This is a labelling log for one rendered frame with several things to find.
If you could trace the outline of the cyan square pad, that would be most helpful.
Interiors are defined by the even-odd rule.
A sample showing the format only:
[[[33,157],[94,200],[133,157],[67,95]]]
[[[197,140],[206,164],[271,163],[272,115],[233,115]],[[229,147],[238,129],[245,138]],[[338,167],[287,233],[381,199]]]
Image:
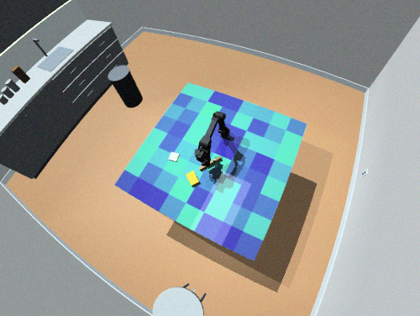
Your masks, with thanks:
[[[219,179],[222,174],[222,170],[218,169],[217,167],[213,167],[212,171],[210,172],[209,176],[215,177]]]

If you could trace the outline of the yellow flat block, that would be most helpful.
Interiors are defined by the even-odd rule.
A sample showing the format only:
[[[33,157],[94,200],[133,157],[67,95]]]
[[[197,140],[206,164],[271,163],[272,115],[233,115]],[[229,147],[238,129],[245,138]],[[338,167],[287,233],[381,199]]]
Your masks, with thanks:
[[[190,182],[192,187],[197,185],[198,183],[200,183],[198,181],[197,176],[195,175],[194,171],[191,171],[191,172],[187,173],[186,177],[187,177],[187,179]]]

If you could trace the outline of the tan rectangular bar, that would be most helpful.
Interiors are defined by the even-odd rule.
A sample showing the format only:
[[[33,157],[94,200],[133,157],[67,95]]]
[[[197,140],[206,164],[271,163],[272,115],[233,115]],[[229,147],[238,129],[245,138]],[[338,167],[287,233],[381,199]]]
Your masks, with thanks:
[[[210,165],[212,165],[212,164],[214,164],[214,163],[216,163],[216,162],[218,162],[218,161],[220,161],[220,160],[222,160],[222,157],[221,156],[219,156],[218,158],[216,158],[216,159],[214,159],[214,160],[212,160],[212,161],[210,161]],[[205,169],[205,168],[207,168],[208,166],[201,166],[201,167],[199,167],[199,170],[200,171],[202,171],[203,169]]]

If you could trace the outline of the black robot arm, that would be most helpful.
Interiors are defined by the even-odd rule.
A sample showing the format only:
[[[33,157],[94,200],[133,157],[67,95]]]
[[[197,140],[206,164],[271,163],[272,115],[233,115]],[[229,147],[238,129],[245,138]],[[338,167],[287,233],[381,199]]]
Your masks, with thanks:
[[[230,129],[225,126],[225,119],[225,113],[220,113],[217,111],[213,114],[211,119],[212,121],[207,129],[207,133],[200,139],[198,149],[195,149],[195,157],[198,161],[204,162],[207,157],[207,153],[210,152],[212,143],[211,138],[213,136],[213,132],[217,126],[217,123],[219,124],[218,132],[220,133],[220,137],[227,139]]]

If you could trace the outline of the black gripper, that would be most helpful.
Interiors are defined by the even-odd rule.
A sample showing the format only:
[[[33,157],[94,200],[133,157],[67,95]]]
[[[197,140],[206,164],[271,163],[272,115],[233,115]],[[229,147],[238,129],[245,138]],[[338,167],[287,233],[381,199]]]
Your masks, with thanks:
[[[207,157],[206,157],[205,161],[202,162],[202,166],[210,166],[210,154],[211,154],[211,151],[209,153],[207,153]]]

